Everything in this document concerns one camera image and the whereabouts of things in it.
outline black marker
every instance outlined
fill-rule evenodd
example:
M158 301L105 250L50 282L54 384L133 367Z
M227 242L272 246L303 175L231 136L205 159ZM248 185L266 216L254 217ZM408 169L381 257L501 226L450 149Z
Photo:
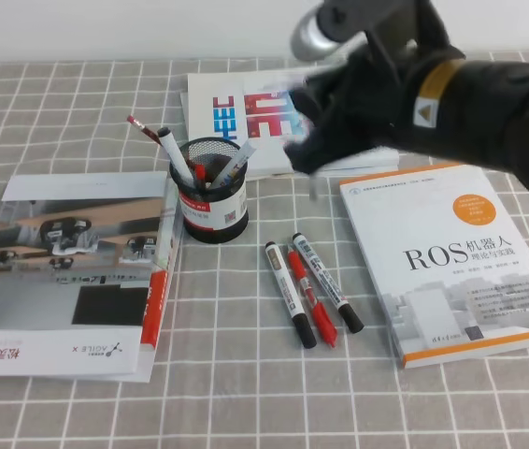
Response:
M281 289L285 305L287 306L287 310L290 311L293 325L300 336L302 344L306 349L314 348L317 345L317 341L314 338L310 321L304 312L302 302L300 302L300 296L298 296L295 285L293 285L292 276L285 265L279 246L275 242L269 241L265 245L264 251L266 252L266 258L271 263L271 268L275 273L275 278Z
M363 325L356 312L351 307L350 303L346 299L345 295L341 292L339 285L335 282L331 273L327 271L321 258L314 252L312 246L308 242L307 238L301 233L294 234L292 237L293 244L298 249L298 252L304 257L306 263L310 267L310 270L314 273L321 285L322 289L331 298L333 304L336 306L337 311L343 318L343 321L348 326L348 329L352 334L360 332L365 325Z

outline black marker cap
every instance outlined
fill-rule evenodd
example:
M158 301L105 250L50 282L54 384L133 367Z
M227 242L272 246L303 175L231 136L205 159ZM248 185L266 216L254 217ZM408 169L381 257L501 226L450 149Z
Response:
M344 304L337 311L339 311L339 314L352 334L357 334L365 327L350 304Z
M298 313L292 318L295 330L298 331L300 340L306 349L314 348L317 345L317 339L314 337L310 321L305 313Z

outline gray checkered tablecloth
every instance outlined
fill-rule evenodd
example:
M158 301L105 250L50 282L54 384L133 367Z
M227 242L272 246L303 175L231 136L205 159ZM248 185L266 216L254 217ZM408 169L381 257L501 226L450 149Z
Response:
M529 52L473 58L529 60ZM189 72L264 70L284 59L0 64L0 196L14 173L167 169L124 121L187 139ZM400 167L427 164L403 154ZM529 194L489 177L529 244ZM150 384L0 379L0 449L500 449L529 447L529 351L402 370L336 188L250 182L236 240L186 238ZM263 254L300 230L364 318L338 347L305 351Z

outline book stack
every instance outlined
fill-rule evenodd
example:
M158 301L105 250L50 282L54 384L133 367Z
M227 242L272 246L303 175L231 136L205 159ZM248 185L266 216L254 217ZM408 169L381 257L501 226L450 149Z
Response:
M166 172L13 177L0 205L0 376L148 382L181 225Z
M480 168L340 191L406 368L529 347L529 248Z
M310 69L188 75L181 94L190 140L220 137L256 149L247 180L293 173L283 147L306 138L311 125L294 107L288 90L304 82ZM396 150L383 148L325 166L321 174L354 176L397 169Z

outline pen holder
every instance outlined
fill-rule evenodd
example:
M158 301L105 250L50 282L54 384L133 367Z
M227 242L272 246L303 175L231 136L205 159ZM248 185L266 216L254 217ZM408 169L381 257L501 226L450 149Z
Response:
M207 181L216 178L238 149L234 142L224 138L198 138L180 148L192 173L195 165L205 166ZM171 178L179 188L183 224L192 237L204 243L224 243L235 239L246 229L249 220L247 168L248 164L244 165L223 187L206 189L188 185L173 165L169 165Z

